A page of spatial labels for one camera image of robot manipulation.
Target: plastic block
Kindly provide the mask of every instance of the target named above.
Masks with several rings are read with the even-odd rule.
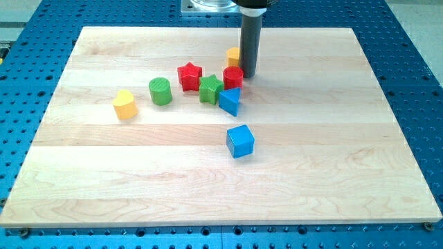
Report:
[[[228,58],[228,66],[238,66],[238,61],[240,57],[240,48],[239,47],[233,47],[229,48],[226,51],[226,56]]]
[[[179,73],[179,83],[183,91],[198,91],[200,87],[200,77],[203,76],[203,69],[188,62],[185,66],[177,68]]]
[[[243,70],[238,66],[229,66],[223,70],[224,89],[243,87]]]
[[[172,101],[171,84],[163,77],[151,80],[150,93],[151,99],[156,105],[162,106]]]
[[[237,117],[240,95],[242,90],[240,87],[221,91],[219,94],[219,107]]]
[[[219,99],[219,93],[223,90],[223,82],[217,79],[217,76],[200,78],[200,102],[216,104]]]
[[[119,90],[117,97],[112,101],[117,118],[125,120],[132,118],[138,113],[134,96],[128,90]]]
[[[226,145],[233,158],[252,154],[254,141],[254,136],[247,125],[229,129],[226,137]]]

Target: yellow block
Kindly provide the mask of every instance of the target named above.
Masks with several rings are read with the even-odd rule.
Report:
[[[228,66],[238,66],[238,61],[240,57],[240,48],[233,47],[226,51],[226,56],[228,58]]]
[[[134,96],[128,90],[119,90],[112,105],[116,110],[117,118],[121,120],[132,118],[138,113]]]

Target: red star block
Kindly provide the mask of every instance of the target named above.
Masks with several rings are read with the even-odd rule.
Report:
[[[187,63],[186,66],[177,68],[179,72],[179,82],[183,91],[199,91],[200,77],[203,76],[203,69],[200,66],[195,66],[192,63]]]

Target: blue block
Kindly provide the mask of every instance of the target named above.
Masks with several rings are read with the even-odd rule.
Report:
[[[247,125],[229,129],[226,137],[226,145],[233,158],[252,154],[254,141],[254,136]]]
[[[240,101],[240,94],[242,90],[240,87],[221,91],[219,94],[219,107],[237,117],[238,106]]]

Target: wood grain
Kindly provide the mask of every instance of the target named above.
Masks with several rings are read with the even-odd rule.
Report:
[[[348,28],[262,31],[234,118],[183,93],[222,76],[236,28],[86,27],[0,216],[7,228],[438,221],[441,212]],[[148,82],[171,81],[152,104]],[[117,119],[130,90],[140,113]],[[252,155],[226,130],[248,124]]]

